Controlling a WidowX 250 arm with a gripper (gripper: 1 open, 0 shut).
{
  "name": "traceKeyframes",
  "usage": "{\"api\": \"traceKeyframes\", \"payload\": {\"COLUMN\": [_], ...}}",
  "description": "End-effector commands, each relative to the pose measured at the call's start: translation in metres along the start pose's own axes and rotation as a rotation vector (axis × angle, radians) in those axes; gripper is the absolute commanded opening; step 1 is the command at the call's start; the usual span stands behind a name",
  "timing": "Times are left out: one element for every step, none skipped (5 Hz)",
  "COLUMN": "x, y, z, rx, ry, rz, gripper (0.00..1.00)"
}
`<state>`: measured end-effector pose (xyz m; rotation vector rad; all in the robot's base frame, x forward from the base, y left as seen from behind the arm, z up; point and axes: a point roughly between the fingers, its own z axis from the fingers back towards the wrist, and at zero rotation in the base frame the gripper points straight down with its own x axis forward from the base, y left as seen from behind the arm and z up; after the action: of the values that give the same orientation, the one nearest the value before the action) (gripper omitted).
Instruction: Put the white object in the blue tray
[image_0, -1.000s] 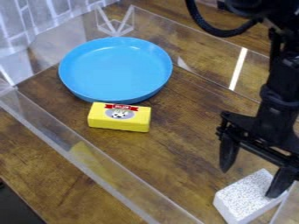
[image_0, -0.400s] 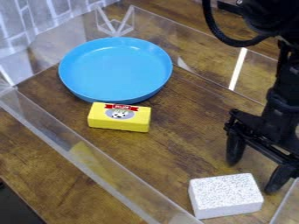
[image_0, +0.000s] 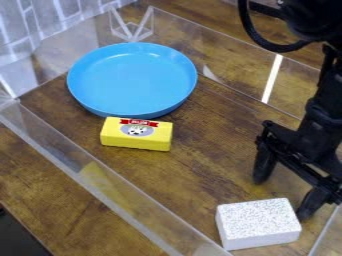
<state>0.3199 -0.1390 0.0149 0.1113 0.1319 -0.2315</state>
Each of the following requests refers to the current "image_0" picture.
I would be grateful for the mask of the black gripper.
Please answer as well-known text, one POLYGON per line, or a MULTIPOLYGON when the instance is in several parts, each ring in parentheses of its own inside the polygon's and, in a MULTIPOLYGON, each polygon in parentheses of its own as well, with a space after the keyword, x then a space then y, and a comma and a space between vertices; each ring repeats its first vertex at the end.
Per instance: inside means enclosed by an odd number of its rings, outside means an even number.
POLYGON ((304 119, 293 131, 269 120, 263 122, 255 141, 252 180, 255 184, 265 182, 276 163, 281 163, 312 186, 296 209, 300 221, 325 203, 342 203, 342 161, 336 155, 340 143, 342 125, 304 119))

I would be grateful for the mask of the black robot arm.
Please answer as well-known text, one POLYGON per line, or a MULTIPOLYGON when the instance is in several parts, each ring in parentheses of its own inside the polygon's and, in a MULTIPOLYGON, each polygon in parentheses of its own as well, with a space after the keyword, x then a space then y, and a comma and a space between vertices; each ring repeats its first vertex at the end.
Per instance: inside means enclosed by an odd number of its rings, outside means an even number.
POLYGON ((297 129, 263 123, 252 179, 263 183, 276 164, 293 171, 312 186, 296 210, 305 220, 325 203, 342 203, 342 0, 281 0, 279 6, 292 32, 323 44, 324 61, 297 129))

